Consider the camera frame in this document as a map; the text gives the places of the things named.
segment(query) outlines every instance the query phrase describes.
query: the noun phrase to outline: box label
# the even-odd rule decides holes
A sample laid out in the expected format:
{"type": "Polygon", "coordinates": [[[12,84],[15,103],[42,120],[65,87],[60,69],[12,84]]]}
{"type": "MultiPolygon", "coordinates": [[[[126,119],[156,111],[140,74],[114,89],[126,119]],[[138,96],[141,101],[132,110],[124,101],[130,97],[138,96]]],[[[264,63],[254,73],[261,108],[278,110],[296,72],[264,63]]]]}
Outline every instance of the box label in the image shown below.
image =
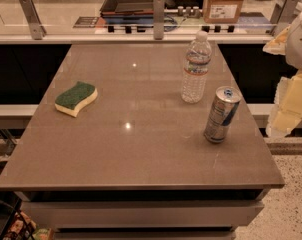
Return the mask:
{"type": "Polygon", "coordinates": [[[236,4],[230,5],[211,5],[210,16],[211,19],[230,19],[235,17],[237,11],[236,4]]]}

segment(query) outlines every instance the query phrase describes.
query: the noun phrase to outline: brown tabletop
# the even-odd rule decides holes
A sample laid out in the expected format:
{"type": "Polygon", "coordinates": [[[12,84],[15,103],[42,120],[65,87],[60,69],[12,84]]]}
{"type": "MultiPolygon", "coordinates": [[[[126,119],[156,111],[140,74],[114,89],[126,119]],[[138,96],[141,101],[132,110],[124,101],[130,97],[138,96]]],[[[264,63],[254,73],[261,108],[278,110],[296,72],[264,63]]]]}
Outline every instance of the brown tabletop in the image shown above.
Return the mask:
{"type": "Polygon", "coordinates": [[[0,190],[282,187],[244,100],[223,143],[203,137],[215,90],[237,84],[212,43],[204,97],[185,103],[180,86],[186,46],[73,45],[0,176],[0,190]],[[58,112],[54,101],[77,81],[95,85],[99,96],[72,118],[58,112]]]}

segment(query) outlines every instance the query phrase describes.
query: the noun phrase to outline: table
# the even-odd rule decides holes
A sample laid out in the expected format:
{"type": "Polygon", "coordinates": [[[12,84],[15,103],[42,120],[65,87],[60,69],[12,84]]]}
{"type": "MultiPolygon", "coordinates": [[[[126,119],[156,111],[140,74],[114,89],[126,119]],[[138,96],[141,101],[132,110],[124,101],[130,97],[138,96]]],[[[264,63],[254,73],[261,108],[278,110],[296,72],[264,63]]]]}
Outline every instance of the table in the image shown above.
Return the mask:
{"type": "Polygon", "coordinates": [[[27,214],[60,233],[130,229],[148,239],[141,230],[158,229],[161,239],[181,230],[185,239],[233,239],[284,181],[244,100],[223,143],[203,137],[215,90],[237,84],[212,43],[204,97],[185,103],[186,46],[73,45],[0,176],[0,190],[15,191],[27,214]],[[99,96],[72,118],[55,110],[54,100],[77,81],[94,84],[99,96]]]}

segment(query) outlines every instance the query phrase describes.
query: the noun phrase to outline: can lid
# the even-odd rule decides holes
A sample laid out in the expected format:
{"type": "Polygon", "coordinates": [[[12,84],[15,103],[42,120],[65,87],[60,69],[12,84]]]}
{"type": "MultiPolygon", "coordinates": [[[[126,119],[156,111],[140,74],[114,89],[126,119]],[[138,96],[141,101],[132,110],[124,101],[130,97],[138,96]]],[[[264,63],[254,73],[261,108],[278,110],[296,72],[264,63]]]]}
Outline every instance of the can lid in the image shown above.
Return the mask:
{"type": "Polygon", "coordinates": [[[195,39],[199,42],[205,42],[208,39],[208,33],[206,31],[198,31],[195,39]]]}
{"type": "Polygon", "coordinates": [[[240,91],[230,86],[219,87],[216,94],[221,100],[229,103],[237,103],[242,99],[240,91]]]}

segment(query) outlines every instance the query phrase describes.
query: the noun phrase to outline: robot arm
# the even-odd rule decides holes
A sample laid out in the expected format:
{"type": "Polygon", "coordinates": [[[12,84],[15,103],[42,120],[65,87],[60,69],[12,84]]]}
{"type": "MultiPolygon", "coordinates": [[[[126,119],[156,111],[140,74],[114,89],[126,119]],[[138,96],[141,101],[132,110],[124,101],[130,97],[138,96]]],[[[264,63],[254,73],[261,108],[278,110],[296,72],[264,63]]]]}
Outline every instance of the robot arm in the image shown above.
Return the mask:
{"type": "Polygon", "coordinates": [[[264,51],[284,54],[287,63],[299,70],[291,79],[281,78],[268,119],[267,135],[284,137],[302,120],[302,12],[290,27],[266,44],[264,51]]]}

